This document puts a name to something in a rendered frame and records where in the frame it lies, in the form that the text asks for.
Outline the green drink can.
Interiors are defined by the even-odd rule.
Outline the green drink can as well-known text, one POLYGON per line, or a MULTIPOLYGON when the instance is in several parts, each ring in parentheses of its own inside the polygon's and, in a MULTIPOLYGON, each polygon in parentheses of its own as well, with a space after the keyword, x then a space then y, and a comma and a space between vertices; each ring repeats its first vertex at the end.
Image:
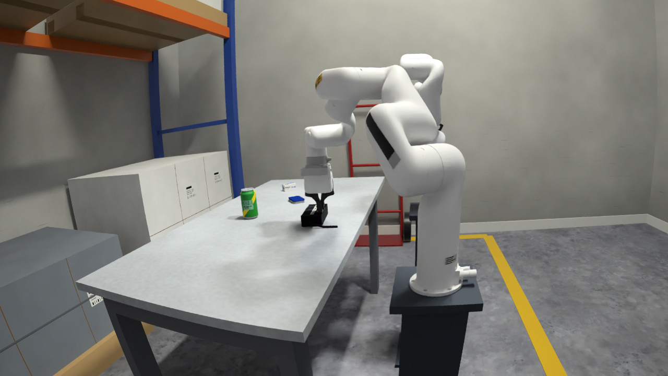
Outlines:
POLYGON ((245 219, 255 219, 258 216, 257 196, 254 188, 249 187, 241 190, 241 203, 243 208, 243 217, 245 219))

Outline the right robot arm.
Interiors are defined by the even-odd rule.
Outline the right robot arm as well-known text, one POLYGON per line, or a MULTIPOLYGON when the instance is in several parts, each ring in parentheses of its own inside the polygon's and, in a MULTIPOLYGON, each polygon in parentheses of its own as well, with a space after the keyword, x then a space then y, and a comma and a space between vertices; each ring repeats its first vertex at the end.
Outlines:
MULTIPOLYGON (((419 81, 414 84, 414 87, 427 105, 436 125, 439 126, 441 123, 440 95, 444 79, 443 63, 425 53, 413 53, 403 55, 400 58, 399 66, 404 68, 410 79, 419 81)), ((438 143, 446 143, 444 133, 439 130, 437 130, 436 138, 429 144, 438 143)))

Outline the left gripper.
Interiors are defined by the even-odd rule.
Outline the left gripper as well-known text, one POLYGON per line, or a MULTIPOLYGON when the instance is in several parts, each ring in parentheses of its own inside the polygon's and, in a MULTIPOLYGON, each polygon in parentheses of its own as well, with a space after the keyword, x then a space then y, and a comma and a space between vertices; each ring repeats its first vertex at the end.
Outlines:
POLYGON ((333 191, 331 165, 329 163, 324 164, 324 167, 326 166, 328 166, 328 174, 304 176, 305 196, 315 200, 316 209, 319 209, 319 212, 321 213, 324 212, 325 209, 324 200, 328 196, 335 194, 333 191), (320 199, 318 193, 321 193, 320 199))

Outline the black power strip body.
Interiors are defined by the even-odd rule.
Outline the black power strip body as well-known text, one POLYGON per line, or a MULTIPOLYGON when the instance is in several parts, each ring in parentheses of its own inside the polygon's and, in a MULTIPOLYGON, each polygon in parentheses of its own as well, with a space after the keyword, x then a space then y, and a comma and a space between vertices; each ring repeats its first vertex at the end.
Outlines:
POLYGON ((327 215, 327 203, 325 203, 325 210, 322 213, 319 212, 319 210, 316 210, 316 204, 309 204, 301 216, 302 227, 318 226, 320 228, 337 228, 337 226, 322 226, 327 215))

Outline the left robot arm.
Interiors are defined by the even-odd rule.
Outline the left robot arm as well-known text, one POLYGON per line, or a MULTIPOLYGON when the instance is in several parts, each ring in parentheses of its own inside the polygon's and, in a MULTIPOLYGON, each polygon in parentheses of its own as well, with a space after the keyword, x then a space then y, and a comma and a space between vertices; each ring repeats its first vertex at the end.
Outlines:
POLYGON ((358 102, 382 99, 366 117, 369 143, 394 192, 422 195, 411 290, 444 297, 460 290, 463 278, 476 278, 476 269, 458 265, 464 157, 453 145, 429 144, 437 135, 436 121, 403 67, 327 69, 316 79, 316 92, 340 124, 305 128, 307 166, 300 176, 328 174, 327 147, 343 146, 354 135, 358 102))

